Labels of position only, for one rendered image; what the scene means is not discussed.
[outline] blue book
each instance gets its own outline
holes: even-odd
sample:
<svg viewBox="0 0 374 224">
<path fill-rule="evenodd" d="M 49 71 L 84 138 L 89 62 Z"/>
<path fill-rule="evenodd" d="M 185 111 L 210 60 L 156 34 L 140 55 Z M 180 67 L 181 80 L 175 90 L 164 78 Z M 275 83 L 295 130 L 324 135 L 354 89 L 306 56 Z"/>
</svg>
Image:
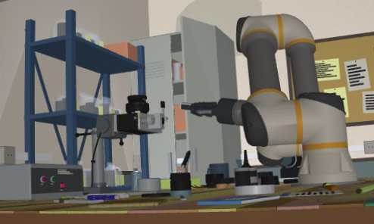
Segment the blue book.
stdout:
<svg viewBox="0 0 374 224">
<path fill-rule="evenodd" d="M 276 196 L 245 196 L 245 197 L 235 197 L 235 198 L 223 198 L 210 201 L 199 201 L 197 204 L 248 204 L 260 201 L 271 201 L 279 199 L 279 195 Z"/>
</svg>

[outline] control box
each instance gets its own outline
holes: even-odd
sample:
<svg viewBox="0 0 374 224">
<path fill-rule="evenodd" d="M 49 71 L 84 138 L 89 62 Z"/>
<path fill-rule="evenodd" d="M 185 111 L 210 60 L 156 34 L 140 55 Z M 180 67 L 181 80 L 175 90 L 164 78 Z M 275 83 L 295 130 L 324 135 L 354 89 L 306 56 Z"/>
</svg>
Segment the control box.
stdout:
<svg viewBox="0 0 374 224">
<path fill-rule="evenodd" d="M 0 165 L 0 200 L 37 200 L 83 196 L 80 165 Z"/>
</svg>

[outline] metal shelving unit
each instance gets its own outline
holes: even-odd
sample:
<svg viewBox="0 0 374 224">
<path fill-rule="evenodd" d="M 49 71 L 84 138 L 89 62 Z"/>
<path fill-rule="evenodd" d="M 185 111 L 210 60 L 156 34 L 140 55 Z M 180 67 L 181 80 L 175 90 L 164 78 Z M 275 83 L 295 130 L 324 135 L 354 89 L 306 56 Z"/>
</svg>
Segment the metal shelving unit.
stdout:
<svg viewBox="0 0 374 224">
<path fill-rule="evenodd" d="M 28 160 L 25 163 L 35 163 L 35 122 L 50 123 L 55 128 L 58 142 L 67 164 L 78 164 L 83 152 L 86 136 L 83 137 L 79 155 L 77 153 L 76 128 L 84 128 L 85 132 L 95 127 L 97 114 L 76 110 L 76 66 L 100 73 L 100 79 L 95 98 L 102 83 L 103 97 L 110 98 L 110 75 L 137 70 L 139 94 L 145 95 L 145 57 L 144 47 L 138 46 L 138 62 L 118 55 L 94 43 L 76 36 L 76 12 L 66 12 L 66 35 L 35 41 L 35 21 L 26 21 L 25 34 L 25 152 Z M 48 55 L 66 63 L 66 105 L 63 111 L 51 109 L 48 94 L 45 89 L 35 52 Z M 35 67 L 42 86 L 48 113 L 35 114 Z M 58 125 L 67 127 L 67 153 L 61 141 Z M 140 151 L 142 155 L 142 175 L 148 178 L 148 138 L 140 136 Z M 104 140 L 104 164 L 112 162 L 111 140 Z"/>
</svg>

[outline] shelf post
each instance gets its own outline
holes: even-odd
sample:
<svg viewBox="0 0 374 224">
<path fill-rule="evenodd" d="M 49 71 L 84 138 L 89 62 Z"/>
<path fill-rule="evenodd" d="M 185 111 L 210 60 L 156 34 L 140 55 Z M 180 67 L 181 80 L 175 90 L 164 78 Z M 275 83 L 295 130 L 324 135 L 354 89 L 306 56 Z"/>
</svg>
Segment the shelf post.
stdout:
<svg viewBox="0 0 374 224">
<path fill-rule="evenodd" d="M 111 104 L 111 81 L 110 74 L 102 74 L 103 76 L 103 104 Z M 108 163 L 112 163 L 112 139 L 104 139 L 104 167 L 108 166 Z"/>
<path fill-rule="evenodd" d="M 141 69 L 137 70 L 137 82 L 139 95 L 145 95 L 145 58 L 144 46 L 137 46 L 138 62 L 142 65 Z M 142 178 L 150 178 L 150 170 L 148 165 L 148 135 L 140 135 L 140 157 L 142 164 Z"/>
<path fill-rule="evenodd" d="M 67 164 L 77 165 L 76 134 L 76 12 L 65 14 L 65 94 L 67 105 Z"/>
<path fill-rule="evenodd" d="M 35 51 L 30 46 L 35 42 L 35 21 L 27 20 L 25 29 L 25 99 L 24 99 L 24 138 L 25 152 L 28 160 L 25 163 L 35 163 L 35 120 L 30 115 L 35 114 Z"/>
</svg>

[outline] green marker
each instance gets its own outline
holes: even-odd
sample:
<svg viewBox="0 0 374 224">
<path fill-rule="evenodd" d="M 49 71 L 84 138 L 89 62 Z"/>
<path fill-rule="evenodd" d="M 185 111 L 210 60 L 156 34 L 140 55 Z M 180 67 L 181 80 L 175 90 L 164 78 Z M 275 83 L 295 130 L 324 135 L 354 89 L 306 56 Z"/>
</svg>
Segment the green marker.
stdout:
<svg viewBox="0 0 374 224">
<path fill-rule="evenodd" d="M 363 187 L 363 188 L 358 188 L 356 190 L 356 193 L 362 194 L 362 193 L 365 193 L 365 192 L 368 192 L 368 191 L 372 191 L 373 189 L 374 189 L 374 185 L 369 185 L 369 186 L 366 186 L 366 187 Z"/>
</svg>

